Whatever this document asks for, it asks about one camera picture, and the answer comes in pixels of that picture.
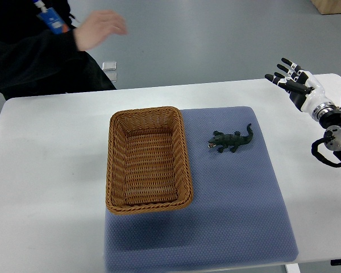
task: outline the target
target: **wicker basket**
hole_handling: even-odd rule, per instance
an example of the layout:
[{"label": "wicker basket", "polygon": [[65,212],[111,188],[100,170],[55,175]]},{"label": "wicker basket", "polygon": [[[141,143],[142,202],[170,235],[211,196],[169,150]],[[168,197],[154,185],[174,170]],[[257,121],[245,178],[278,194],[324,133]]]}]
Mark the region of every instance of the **wicker basket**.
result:
[{"label": "wicker basket", "polygon": [[106,206],[114,214],[182,209],[193,198],[181,112],[126,110],[110,120]]}]

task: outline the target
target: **toy crocodile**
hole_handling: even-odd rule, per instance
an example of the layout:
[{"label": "toy crocodile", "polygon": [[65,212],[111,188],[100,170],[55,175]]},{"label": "toy crocodile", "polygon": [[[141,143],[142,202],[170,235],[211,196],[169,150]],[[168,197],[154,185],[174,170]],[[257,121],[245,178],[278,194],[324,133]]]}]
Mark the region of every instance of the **toy crocodile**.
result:
[{"label": "toy crocodile", "polygon": [[224,134],[219,131],[214,131],[214,137],[209,140],[209,148],[213,148],[217,145],[222,145],[222,147],[218,148],[218,152],[223,152],[228,146],[233,146],[230,148],[231,152],[236,152],[240,145],[248,144],[252,137],[253,132],[250,128],[251,123],[246,127],[248,131],[248,136],[241,136],[239,131],[236,131],[234,134]]}]

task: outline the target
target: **table leg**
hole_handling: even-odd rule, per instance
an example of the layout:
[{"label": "table leg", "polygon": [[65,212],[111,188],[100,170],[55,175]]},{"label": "table leg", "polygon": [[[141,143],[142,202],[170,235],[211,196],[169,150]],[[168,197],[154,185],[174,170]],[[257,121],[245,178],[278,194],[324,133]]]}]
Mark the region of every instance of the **table leg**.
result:
[{"label": "table leg", "polygon": [[286,273],[301,273],[298,263],[286,264],[285,269]]}]

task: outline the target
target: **blue mat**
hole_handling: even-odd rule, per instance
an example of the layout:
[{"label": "blue mat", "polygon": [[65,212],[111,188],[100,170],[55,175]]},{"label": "blue mat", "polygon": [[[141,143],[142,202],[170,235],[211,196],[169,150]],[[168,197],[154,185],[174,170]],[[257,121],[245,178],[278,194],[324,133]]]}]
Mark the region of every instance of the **blue mat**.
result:
[{"label": "blue mat", "polygon": [[[182,110],[194,199],[185,209],[115,216],[106,210],[107,272],[166,272],[291,262],[298,255],[286,207],[253,110]],[[235,153],[217,130],[254,137]]]}]

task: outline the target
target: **gray floor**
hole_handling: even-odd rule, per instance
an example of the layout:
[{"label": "gray floor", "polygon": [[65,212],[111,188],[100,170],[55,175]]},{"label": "gray floor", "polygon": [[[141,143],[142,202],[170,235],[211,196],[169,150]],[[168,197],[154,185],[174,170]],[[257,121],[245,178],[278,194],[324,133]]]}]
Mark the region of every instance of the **gray floor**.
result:
[{"label": "gray floor", "polygon": [[[112,36],[90,51],[99,64],[117,61],[118,89],[263,78],[276,71],[282,57],[315,74],[341,76],[341,15],[320,15],[309,0],[69,3],[80,21],[98,9],[113,9],[126,18],[127,36]],[[0,111],[4,102],[0,95]],[[341,266],[331,267],[329,261],[300,268],[302,273],[341,273]],[[281,273],[285,269],[232,272]]]}]

